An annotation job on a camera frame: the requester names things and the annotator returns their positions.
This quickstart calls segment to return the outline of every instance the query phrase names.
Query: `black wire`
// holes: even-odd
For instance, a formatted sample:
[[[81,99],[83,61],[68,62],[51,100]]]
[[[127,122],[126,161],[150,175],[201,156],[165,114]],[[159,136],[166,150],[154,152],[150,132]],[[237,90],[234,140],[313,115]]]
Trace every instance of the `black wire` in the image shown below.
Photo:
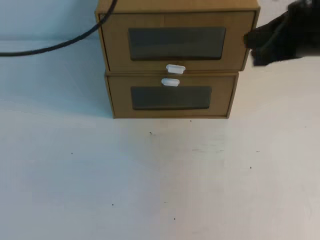
[[[36,50],[17,51],[17,52],[0,52],[0,57],[22,57],[22,56],[43,54],[43,53],[51,52],[51,51],[61,49],[61,48],[70,46],[72,44],[75,44],[75,43],[87,38],[88,36],[93,34],[95,31],[97,31],[108,20],[110,15],[113,13],[113,11],[117,5],[117,2],[118,2],[118,0],[112,0],[111,6],[110,6],[109,10],[107,11],[107,13],[104,15],[104,17],[89,31],[81,34],[80,36],[77,36],[74,39],[59,43],[54,46],[40,48],[40,49],[36,49]]]

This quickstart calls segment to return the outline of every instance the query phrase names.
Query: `white plastic handle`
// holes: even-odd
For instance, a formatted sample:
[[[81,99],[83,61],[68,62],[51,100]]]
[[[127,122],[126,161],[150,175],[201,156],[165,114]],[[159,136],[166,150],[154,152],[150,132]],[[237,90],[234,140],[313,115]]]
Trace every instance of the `white plastic handle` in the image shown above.
[[[172,78],[164,78],[161,80],[162,84],[165,86],[170,87],[178,87],[180,84],[180,81],[178,79],[172,79]]]
[[[168,69],[168,73],[171,73],[171,74],[183,74],[184,71],[186,70],[186,67],[169,64],[166,66],[166,69]]]

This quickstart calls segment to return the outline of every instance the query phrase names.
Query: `black fabric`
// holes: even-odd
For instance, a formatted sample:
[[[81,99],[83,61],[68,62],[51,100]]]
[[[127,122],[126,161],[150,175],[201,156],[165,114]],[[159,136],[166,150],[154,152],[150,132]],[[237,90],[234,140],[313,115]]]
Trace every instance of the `black fabric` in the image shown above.
[[[320,8],[296,1],[283,15],[246,34],[244,43],[252,49],[255,66],[296,59],[304,49],[320,54]]]

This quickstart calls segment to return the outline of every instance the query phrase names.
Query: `cardboard drawer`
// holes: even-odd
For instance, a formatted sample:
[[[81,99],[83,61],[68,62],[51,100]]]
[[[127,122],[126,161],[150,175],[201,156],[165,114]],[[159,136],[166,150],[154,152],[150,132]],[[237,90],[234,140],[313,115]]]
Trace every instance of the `cardboard drawer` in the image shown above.
[[[247,60],[243,36],[256,14],[113,14],[100,31],[107,71],[165,73],[169,64],[185,66],[186,73],[241,71]]]
[[[164,86],[175,78],[179,86]],[[115,118],[228,118],[237,73],[211,75],[108,76]]]

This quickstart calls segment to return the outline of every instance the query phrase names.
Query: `drawer unit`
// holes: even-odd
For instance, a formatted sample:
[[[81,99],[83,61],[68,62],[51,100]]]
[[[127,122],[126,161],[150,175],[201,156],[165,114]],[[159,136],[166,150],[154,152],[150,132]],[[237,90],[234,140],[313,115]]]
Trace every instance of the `drawer unit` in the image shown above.
[[[163,84],[171,78],[178,86]],[[105,78],[115,118],[228,118],[237,80],[238,73]]]
[[[97,20],[108,6],[100,0]],[[165,73],[167,65],[186,73],[241,71],[243,36],[258,13],[256,0],[118,0],[100,29],[107,72]]]

